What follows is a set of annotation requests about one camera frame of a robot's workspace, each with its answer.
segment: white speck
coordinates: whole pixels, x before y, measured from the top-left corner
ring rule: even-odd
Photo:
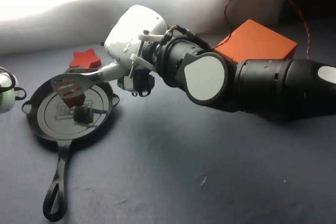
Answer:
[[[204,185],[204,183],[206,182],[206,179],[207,179],[207,178],[208,178],[208,176],[205,176],[204,180],[203,180],[202,183],[201,183],[201,186]]]

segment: white backdrop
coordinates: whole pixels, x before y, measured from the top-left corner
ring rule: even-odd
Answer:
[[[197,33],[223,29],[227,0],[0,0],[0,54],[104,40],[127,7],[157,11],[169,25]],[[228,9],[235,26],[251,18],[277,22],[282,0],[234,0]]]

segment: black cast iron skillet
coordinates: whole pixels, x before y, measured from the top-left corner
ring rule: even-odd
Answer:
[[[90,105],[87,105],[86,109],[91,109],[91,113],[95,116],[94,121],[89,124],[77,123],[73,120],[71,113],[74,110],[71,111],[64,106],[65,104],[62,105],[61,100],[58,100],[60,98],[51,87],[50,80],[40,86],[31,99],[22,106],[22,111],[27,114],[27,120],[32,131],[43,141],[53,141],[58,147],[58,163],[55,176],[43,203],[43,214],[50,221],[60,220],[67,210],[66,171],[71,144],[74,141],[83,142],[83,139],[89,138],[103,124],[112,108],[119,102],[119,97],[113,94],[113,90],[108,83],[98,84],[88,91],[88,94],[85,92],[86,101],[90,99],[90,96],[94,99],[97,96],[97,102],[88,100],[90,101],[88,104],[93,104],[91,104],[91,107],[96,105],[95,103],[100,103],[100,98],[105,103],[102,105],[102,109],[90,108]],[[56,200],[58,209],[52,212],[51,209],[56,195],[58,195]]]

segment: pan logo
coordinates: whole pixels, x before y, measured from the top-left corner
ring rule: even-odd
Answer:
[[[93,100],[86,100],[82,106],[92,108]],[[69,108],[63,102],[57,104],[55,120],[72,119],[73,108]]]

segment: white wall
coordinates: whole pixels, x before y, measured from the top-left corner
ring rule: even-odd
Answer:
[[[157,11],[169,25],[197,33],[222,29],[227,0],[78,0],[19,19],[0,20],[0,54],[63,47],[104,40],[110,26],[135,4]],[[234,0],[228,16],[235,26],[251,18],[277,22],[282,0]]]

